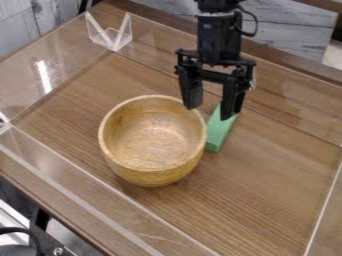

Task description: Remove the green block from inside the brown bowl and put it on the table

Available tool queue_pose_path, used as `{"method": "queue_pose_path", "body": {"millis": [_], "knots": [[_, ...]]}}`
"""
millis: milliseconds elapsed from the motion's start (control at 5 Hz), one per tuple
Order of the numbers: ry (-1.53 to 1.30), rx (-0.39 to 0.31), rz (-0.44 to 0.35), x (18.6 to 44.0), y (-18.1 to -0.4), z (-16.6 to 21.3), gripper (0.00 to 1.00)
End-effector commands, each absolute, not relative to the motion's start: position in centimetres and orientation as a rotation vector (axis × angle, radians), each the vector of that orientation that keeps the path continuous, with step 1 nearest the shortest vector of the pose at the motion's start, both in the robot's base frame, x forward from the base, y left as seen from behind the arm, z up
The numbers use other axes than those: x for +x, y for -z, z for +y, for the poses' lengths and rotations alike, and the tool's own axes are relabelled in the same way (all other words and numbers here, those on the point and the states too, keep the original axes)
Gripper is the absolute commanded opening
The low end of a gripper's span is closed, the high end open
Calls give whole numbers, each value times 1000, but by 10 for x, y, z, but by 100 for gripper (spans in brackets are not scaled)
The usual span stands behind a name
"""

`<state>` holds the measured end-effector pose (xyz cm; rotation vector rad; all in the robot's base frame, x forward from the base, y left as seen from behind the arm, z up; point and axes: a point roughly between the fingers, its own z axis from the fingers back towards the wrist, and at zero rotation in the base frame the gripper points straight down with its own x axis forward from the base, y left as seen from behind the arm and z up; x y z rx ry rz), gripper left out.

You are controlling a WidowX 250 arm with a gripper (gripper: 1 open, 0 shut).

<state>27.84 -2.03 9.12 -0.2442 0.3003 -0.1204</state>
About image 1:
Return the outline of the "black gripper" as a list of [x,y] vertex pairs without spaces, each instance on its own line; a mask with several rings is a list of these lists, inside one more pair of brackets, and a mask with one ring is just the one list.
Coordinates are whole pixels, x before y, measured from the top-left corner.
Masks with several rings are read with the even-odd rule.
[[183,105],[191,110],[203,104],[202,81],[223,84],[221,119],[230,119],[241,112],[246,91],[254,87],[257,61],[239,57],[211,62],[195,50],[186,49],[178,49],[175,54]]

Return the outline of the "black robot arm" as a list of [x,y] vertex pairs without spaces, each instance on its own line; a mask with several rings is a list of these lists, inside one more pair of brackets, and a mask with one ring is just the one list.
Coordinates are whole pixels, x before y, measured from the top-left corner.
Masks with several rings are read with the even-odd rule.
[[254,86],[257,62],[241,56],[242,37],[254,37],[258,30],[243,30],[243,13],[258,21],[241,3],[245,0],[195,0],[198,3],[197,49],[178,49],[175,74],[183,104],[187,109],[203,103],[203,82],[223,86],[221,119],[237,115],[243,106],[246,92]]

